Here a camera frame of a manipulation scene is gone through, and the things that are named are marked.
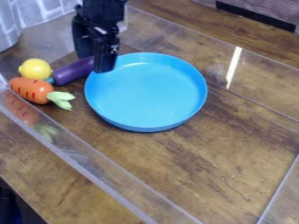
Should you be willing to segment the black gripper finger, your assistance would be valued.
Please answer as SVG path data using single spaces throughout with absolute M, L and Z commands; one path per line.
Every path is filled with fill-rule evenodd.
M 74 52 L 78 58 L 86 58 L 93 55 L 93 40 L 87 35 L 86 26 L 78 16 L 74 16 L 70 21 L 71 38 Z
M 93 71 L 97 74 L 109 72 L 114 68 L 118 53 L 118 37 L 116 32 L 94 28 L 93 36 Z

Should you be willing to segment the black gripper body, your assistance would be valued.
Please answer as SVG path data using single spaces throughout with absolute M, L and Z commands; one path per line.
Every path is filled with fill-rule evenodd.
M 117 23 L 124 21 L 126 0 L 82 0 L 74 6 L 74 21 L 104 32 L 118 32 Z

